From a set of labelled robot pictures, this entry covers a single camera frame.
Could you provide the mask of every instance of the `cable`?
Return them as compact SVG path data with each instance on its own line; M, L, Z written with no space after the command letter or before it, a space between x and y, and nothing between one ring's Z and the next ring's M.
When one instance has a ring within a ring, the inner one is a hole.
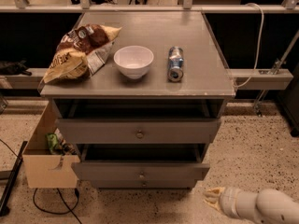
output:
M10 148L10 146L4 142L1 138L0 138L0 141L19 159L21 160L21 158Z
M256 55L255 55L255 63L254 63L254 67L253 70L256 70L256 67L258 65L258 60L259 60L259 54L260 54L260 46L261 46L261 38L262 38L262 30L263 30L263 20L264 20L264 14L263 14L263 10L260 6L258 6L257 4L254 3L249 3L247 4L248 6L251 7L256 7L258 9L260 9L261 14L262 14L262 19L261 19L261 25L260 25L260 31L259 31L259 36L258 36L258 44L257 44L257 49L256 49ZM250 80L252 79L252 74L250 77L248 77L247 80L245 80L242 84L240 85L234 85L235 88L240 88L242 86L245 86Z
M74 205L73 208L70 208L69 205L66 203L66 201L64 200L64 197L63 197L63 194L60 192L59 189L57 189L58 193L59 193L59 196L61 197L62 201L64 202L64 205L67 207L68 211L65 211L65 212L61 212L61 213L58 213L58 212L52 212L52 211L49 211L49 210L46 210L44 208L41 208L40 206L37 205L36 203L36 193L37 193L38 189L35 190L35 193L34 193L34 196L33 196L33 202L34 202L34 205L35 207L44 212L44 213L49 213L49 214L54 214L54 215L65 215L65 214L68 214L68 213L72 213L73 216L76 218L76 220L78 221L78 223L82 224L82 222L78 219L78 217L76 216L76 214L73 212L73 210L77 207L78 205L78 197L79 197L79 193L78 193L78 190L75 189L75 195L77 197L77 202L76 204Z

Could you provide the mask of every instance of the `white cable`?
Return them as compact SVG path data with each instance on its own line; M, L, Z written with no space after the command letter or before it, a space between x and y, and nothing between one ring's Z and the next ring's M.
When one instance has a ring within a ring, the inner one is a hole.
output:
M256 70L256 67L258 65L258 60L259 60L259 54L260 54L260 46L261 46L261 38L262 38L262 30L263 30L263 20L264 20L264 14L263 14L263 10L260 6L258 6L257 4L254 4L254 3L249 3L247 4L248 6L251 6L251 7L256 7L258 8L260 11L261 11L261 14L262 14L262 19L261 19L261 25L260 25L260 32L259 32L259 37L258 37L258 44L257 44L257 49L256 49L256 55L255 55L255 63L254 63L254 67L253 67L253 71ZM235 88L239 88L239 87L242 87L242 86L245 86L250 80L252 79L252 74L251 76L246 80L244 81L242 84L240 85L234 85Z

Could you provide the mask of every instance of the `box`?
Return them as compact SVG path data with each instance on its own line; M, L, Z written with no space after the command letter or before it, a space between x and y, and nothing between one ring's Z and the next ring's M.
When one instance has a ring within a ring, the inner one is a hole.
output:
M56 115L46 106L22 156L29 188L75 188L78 178L71 168L77 155L51 155L46 134L54 133Z

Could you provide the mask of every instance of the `speckled floor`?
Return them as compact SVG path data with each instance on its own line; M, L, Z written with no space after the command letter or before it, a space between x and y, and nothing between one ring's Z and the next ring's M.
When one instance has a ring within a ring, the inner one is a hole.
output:
M9 101L0 115L0 138L18 152L33 132L45 101ZM204 181L191 190L98 190L88 182L78 186L80 200L75 213L84 224L104 223L249 223L231 220L203 202L203 191L217 186L235 186L250 191L279 189L299 202L299 138L290 136L288 121L274 103L262 105L263 117L251 103L230 103L221 128L210 145L205 161L211 169ZM0 145L0 167L12 167L15 157ZM23 166L12 191L10 213L0 223L78 223L72 214L55 216L37 210L34 189L29 189ZM72 189L62 189L67 203L75 202ZM37 203L61 212L65 207L55 189L40 189Z

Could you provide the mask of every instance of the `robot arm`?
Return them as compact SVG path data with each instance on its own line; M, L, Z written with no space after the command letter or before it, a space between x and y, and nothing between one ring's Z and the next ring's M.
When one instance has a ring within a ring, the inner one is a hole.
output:
M204 193L208 205L227 217L256 224L299 224L299 203L275 189L259 193L237 188L214 188Z

